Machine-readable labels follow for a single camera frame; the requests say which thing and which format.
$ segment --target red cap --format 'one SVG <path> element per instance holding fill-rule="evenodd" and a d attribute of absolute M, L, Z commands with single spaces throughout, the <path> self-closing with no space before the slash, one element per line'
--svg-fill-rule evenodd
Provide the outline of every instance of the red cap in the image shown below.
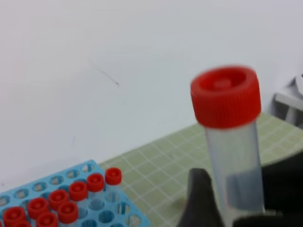
<path fill-rule="evenodd" d="M 101 174 L 95 173 L 88 176 L 86 180 L 87 189 L 90 192 L 99 192 L 104 188 L 104 178 Z"/>
<path fill-rule="evenodd" d="M 58 207 L 59 221 L 64 224 L 73 223 L 78 219 L 78 206 L 74 202 L 65 202 Z"/>
<path fill-rule="evenodd" d="M 50 193 L 48 197 L 48 202 L 52 210 L 57 211 L 58 206 L 68 201 L 68 193 L 63 189 L 58 189 Z"/>
<path fill-rule="evenodd" d="M 111 167 L 105 171 L 105 182 L 109 185 L 118 185 L 122 181 L 121 169 Z"/>
<path fill-rule="evenodd" d="M 36 220 L 37 227 L 58 227 L 57 216 L 52 212 L 41 214 Z"/>
<path fill-rule="evenodd" d="M 3 214 L 3 222 L 5 227 L 12 227 L 13 224 L 26 221 L 25 212 L 22 207 L 8 208 Z"/>
<path fill-rule="evenodd" d="M 88 195 L 87 186 L 81 181 L 72 183 L 68 188 L 68 192 L 71 200 L 76 202 L 86 199 Z"/>
<path fill-rule="evenodd" d="M 28 221 L 19 221 L 12 225 L 12 227 L 32 227 Z"/>
<path fill-rule="evenodd" d="M 205 127 L 234 128 L 261 112 L 258 78 L 250 68 L 213 69 L 195 78 L 190 88 L 196 119 Z"/>
<path fill-rule="evenodd" d="M 31 200 L 27 205 L 27 211 L 29 217 L 36 220 L 40 214 L 49 211 L 47 200 L 42 197 Z"/>

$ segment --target hand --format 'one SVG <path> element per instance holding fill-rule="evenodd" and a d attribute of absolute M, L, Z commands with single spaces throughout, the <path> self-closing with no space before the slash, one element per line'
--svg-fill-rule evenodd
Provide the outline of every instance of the hand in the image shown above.
<path fill-rule="evenodd" d="M 303 226 L 303 152 L 262 167 L 265 209 L 275 215 L 256 214 L 234 221 L 234 227 Z M 224 227 L 214 199 L 212 182 L 204 169 L 191 169 L 188 198 L 177 227 Z"/>

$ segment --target grid mat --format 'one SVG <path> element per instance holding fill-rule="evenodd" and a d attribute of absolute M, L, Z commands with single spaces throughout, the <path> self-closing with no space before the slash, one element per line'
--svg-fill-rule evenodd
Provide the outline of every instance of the grid mat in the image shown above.
<path fill-rule="evenodd" d="M 303 148 L 303 130 L 264 113 L 258 118 L 258 137 L 263 164 Z M 198 124 L 100 166 L 121 168 L 124 192 L 146 214 L 151 227 L 175 227 L 178 223 L 185 206 L 189 169 L 204 168 L 213 178 L 204 130 Z"/>

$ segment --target white background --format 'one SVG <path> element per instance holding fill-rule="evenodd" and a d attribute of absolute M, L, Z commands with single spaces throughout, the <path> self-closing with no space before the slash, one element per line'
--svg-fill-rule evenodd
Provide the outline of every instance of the white background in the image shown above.
<path fill-rule="evenodd" d="M 302 9 L 300 0 L 1 0 L 0 178 L 71 157 L 100 162 L 193 124 L 190 81 L 218 65 L 254 68 L 270 112 L 303 70 Z"/>

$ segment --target test tube rack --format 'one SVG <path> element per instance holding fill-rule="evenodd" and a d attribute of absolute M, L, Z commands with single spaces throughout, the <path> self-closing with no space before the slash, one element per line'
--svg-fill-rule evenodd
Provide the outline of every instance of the test tube rack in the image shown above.
<path fill-rule="evenodd" d="M 95 161 L 90 160 L 70 167 L 58 173 L 33 181 L 23 186 L 0 193 L 0 221 L 3 225 L 3 213 L 6 209 L 21 206 L 27 214 L 27 204 L 31 199 L 44 197 L 48 199 L 51 192 L 57 189 L 68 191 L 68 187 L 75 181 L 86 181 L 92 173 L 105 176 L 104 170 Z M 119 192 L 119 200 L 109 202 L 106 200 L 106 185 L 104 189 L 104 206 L 100 210 L 88 208 L 84 218 L 78 219 L 78 227 L 148 227 L 147 217 L 138 210 L 127 195 Z"/>

